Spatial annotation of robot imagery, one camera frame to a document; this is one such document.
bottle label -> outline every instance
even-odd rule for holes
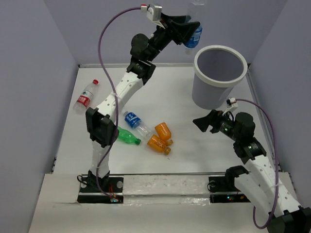
[[[185,46],[189,49],[195,48],[199,44],[201,34],[202,27],[199,26]]]
[[[80,97],[78,98],[77,102],[83,104],[85,107],[88,107],[91,99],[93,98],[93,94],[89,91],[84,90]]]
[[[141,119],[134,113],[127,114],[124,120],[127,122],[127,124],[129,124],[129,126],[131,126],[132,129],[137,122],[141,122]]]

white connector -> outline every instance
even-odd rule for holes
[[[233,112],[234,110],[236,110],[238,108],[238,103],[237,100],[235,98],[229,98],[227,99],[227,109],[224,111],[223,116],[227,113],[227,112]]]
[[[165,28],[161,23],[162,6],[158,4],[150,4],[147,10],[147,18],[156,25]]]
[[[147,4],[140,5],[140,11],[141,12],[145,13],[145,12],[147,12],[147,10],[148,10]]]

white bucket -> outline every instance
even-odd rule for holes
[[[194,58],[192,99],[204,109],[219,108],[247,72],[245,58],[236,50],[212,45]]]

white floor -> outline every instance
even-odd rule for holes
[[[122,78],[124,68],[109,68],[115,84]],[[145,144],[127,145],[117,141],[111,151],[111,173],[183,173],[224,172],[231,166],[241,165],[233,150],[233,141],[222,133],[202,133],[192,122],[206,116],[204,110],[192,101],[192,67],[158,67],[148,83],[126,105],[128,111],[140,116],[151,128],[166,122],[172,131],[174,144],[168,157],[159,155]],[[100,90],[92,107],[111,92],[107,77],[101,68],[81,68],[77,76],[67,121],[57,154],[54,173],[87,173],[92,157],[92,146],[86,130],[85,116],[78,116],[72,107],[83,88],[93,79],[100,82]],[[247,80],[238,84],[230,96],[252,100]],[[239,103],[237,112],[248,112],[256,123],[255,137],[268,152],[257,111],[249,103]],[[121,126],[129,129],[121,118]]]

green bottle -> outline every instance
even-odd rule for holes
[[[136,144],[139,145],[141,140],[139,138],[136,138],[131,132],[122,129],[120,126],[119,129],[119,137],[121,141],[127,143],[127,144]]]

